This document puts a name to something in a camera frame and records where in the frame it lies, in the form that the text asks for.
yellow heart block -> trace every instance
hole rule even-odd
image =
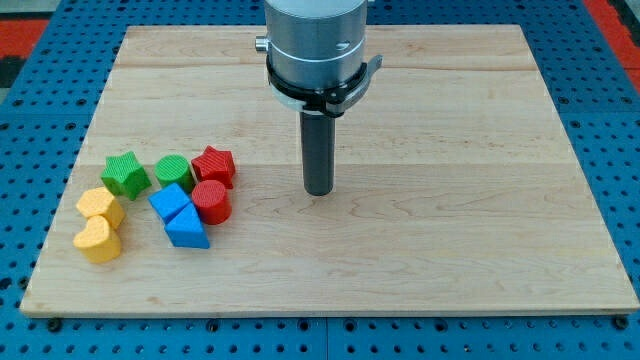
[[[87,220],[87,226],[73,239],[73,246],[95,264],[117,258],[122,247],[120,237],[102,216]]]
[[[85,191],[76,203],[76,209],[87,219],[97,215],[104,217],[116,230],[125,217],[122,206],[106,187]]]

blue metal table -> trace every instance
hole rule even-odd
[[[579,0],[378,0],[370,24],[520,24],[640,289],[640,98]],[[264,24],[259,0],[64,0],[0,106],[0,358],[640,358],[640,316],[32,320],[24,287],[128,25]]]

green star block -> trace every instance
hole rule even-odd
[[[135,200],[151,182],[133,151],[121,156],[108,156],[107,167],[100,176],[113,195],[124,195]]]
[[[167,187],[173,183],[180,185],[187,194],[196,185],[191,176],[189,162],[180,155],[168,155],[160,159],[154,169],[160,186]]]

wooden board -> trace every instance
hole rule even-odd
[[[385,55],[337,122],[336,186],[302,188],[296,114],[253,50],[262,27],[132,27],[21,309],[29,316],[490,316],[639,307],[517,26],[370,27]],[[174,249],[121,198],[123,255],[73,248],[106,155],[233,150],[233,215]]]

metal cylinder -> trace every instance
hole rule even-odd
[[[289,84],[332,88],[360,68],[366,0],[266,0],[265,15],[269,62]]]
[[[335,119],[300,113],[300,134],[304,188],[311,195],[326,195],[333,189]]]

